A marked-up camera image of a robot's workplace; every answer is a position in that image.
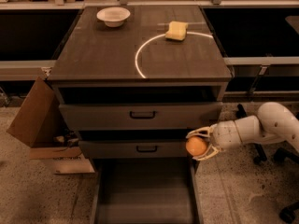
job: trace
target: brown box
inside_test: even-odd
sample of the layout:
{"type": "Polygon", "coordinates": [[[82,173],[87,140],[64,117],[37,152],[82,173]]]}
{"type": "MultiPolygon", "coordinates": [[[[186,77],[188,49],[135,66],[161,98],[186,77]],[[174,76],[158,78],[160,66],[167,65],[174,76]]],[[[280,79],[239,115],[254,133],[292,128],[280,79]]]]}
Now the brown box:
{"type": "Polygon", "coordinates": [[[66,125],[53,90],[39,77],[7,132],[30,147],[29,159],[42,160],[55,174],[93,173],[79,147],[60,147],[53,137],[66,125]]]}

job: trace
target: drawer handle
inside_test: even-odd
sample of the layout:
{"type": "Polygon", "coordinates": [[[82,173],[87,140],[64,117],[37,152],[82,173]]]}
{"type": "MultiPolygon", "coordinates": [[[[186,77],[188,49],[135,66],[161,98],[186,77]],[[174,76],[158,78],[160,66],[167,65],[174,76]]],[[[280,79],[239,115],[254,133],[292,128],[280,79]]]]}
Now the drawer handle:
{"type": "Polygon", "coordinates": [[[153,147],[139,147],[139,146],[136,146],[136,150],[139,153],[154,153],[154,152],[157,152],[158,147],[157,146],[153,146],[153,147]]]}
{"type": "Polygon", "coordinates": [[[154,119],[156,117],[156,111],[150,112],[134,112],[130,111],[131,119],[154,119]]]}

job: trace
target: yellow sponge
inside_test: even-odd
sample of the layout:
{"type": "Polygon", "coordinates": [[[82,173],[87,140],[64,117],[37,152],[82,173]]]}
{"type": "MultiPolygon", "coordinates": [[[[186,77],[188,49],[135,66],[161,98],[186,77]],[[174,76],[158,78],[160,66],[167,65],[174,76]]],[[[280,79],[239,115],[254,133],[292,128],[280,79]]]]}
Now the yellow sponge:
{"type": "Polygon", "coordinates": [[[171,21],[169,23],[169,30],[166,32],[167,39],[182,41],[186,37],[188,23],[180,21],[171,21]]]}

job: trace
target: concrete floor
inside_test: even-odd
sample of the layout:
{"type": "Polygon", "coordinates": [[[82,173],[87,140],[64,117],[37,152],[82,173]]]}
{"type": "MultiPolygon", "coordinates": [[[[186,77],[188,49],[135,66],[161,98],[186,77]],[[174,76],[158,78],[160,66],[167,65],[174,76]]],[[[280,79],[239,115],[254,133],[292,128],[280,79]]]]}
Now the concrete floor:
{"type": "MultiPolygon", "coordinates": [[[[243,104],[254,114],[258,103],[243,104]]],[[[299,104],[285,104],[298,112],[299,104]]],[[[237,103],[225,104],[221,120],[235,119],[237,103]]],[[[0,223],[89,223],[96,174],[54,175],[41,161],[29,161],[29,147],[6,133],[19,110],[0,107],[0,223]]],[[[298,164],[273,161],[278,147],[264,148],[268,161],[256,165],[253,145],[202,161],[196,173],[206,224],[278,224],[279,211],[299,199],[298,164]]]]}

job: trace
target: bowl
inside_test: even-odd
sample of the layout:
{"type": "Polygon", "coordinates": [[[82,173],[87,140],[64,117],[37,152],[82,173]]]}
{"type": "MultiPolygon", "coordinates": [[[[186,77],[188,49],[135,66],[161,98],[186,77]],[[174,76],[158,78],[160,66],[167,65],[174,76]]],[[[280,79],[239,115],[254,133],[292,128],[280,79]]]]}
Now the bowl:
{"type": "Polygon", "coordinates": [[[96,17],[108,27],[119,27],[124,24],[124,21],[129,18],[130,11],[123,7],[109,7],[100,10],[96,17]]]}

